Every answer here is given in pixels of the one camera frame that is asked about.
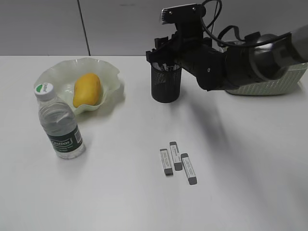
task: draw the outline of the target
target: water bottle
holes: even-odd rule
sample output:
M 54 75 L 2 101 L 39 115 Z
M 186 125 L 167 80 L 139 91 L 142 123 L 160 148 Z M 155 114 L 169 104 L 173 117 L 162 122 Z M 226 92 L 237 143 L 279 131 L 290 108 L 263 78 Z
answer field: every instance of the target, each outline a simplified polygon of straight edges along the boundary
M 35 87 L 38 117 L 58 157 L 72 159 L 85 151 L 72 109 L 57 97 L 53 85 L 43 83 Z

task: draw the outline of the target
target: eraser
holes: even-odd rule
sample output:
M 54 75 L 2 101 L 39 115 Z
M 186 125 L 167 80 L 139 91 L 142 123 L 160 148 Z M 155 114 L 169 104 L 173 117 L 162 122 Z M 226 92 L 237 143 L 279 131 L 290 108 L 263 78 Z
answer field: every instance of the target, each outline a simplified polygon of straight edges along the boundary
M 173 175 L 172 165 L 169 157 L 169 153 L 167 149 L 160 150 L 160 156 L 162 158 L 164 172 L 166 176 Z
M 190 185 L 196 184 L 197 183 L 197 177 L 196 177 L 196 174 L 194 173 L 194 170 L 192 168 L 193 166 L 192 166 L 191 161 L 188 157 L 188 154 L 183 153 L 181 155 L 181 159 L 182 159 L 182 163 L 183 163 L 189 184 Z
M 181 171 L 183 169 L 183 165 L 182 165 L 178 145 L 175 141 L 170 142 L 169 145 L 170 145 L 172 160 L 173 160 L 173 164 L 174 164 L 174 169 L 176 171 Z

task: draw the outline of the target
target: black mesh pen holder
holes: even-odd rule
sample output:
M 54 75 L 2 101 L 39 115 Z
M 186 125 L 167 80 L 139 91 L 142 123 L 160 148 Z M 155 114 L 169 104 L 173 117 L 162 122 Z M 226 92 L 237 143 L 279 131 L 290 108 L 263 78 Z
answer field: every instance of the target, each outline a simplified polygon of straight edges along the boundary
M 152 97 L 161 103 L 171 103 L 180 95 L 182 68 L 179 65 L 151 64 Z

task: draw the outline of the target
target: mango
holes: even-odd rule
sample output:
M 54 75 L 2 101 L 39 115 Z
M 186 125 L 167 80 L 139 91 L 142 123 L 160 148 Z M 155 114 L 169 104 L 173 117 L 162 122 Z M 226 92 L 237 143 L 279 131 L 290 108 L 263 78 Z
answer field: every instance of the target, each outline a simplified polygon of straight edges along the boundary
M 74 107 L 82 104 L 95 105 L 100 98 L 101 81 L 94 73 L 87 73 L 80 77 L 74 86 Z

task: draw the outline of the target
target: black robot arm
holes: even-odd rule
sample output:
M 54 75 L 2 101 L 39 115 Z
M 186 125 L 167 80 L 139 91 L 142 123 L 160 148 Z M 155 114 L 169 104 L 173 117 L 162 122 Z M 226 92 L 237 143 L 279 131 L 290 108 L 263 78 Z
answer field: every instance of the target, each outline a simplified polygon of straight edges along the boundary
M 158 65 L 178 64 L 194 75 L 205 90 L 231 90 L 240 86 L 281 78 L 293 64 L 308 62 L 308 26 L 283 36 L 254 33 L 245 42 L 227 45 L 225 52 L 212 48 L 214 37 L 202 21 L 204 4 L 162 10 L 163 24 L 175 24 L 176 32 L 155 39 L 147 61 Z M 204 31 L 210 38 L 204 38 Z

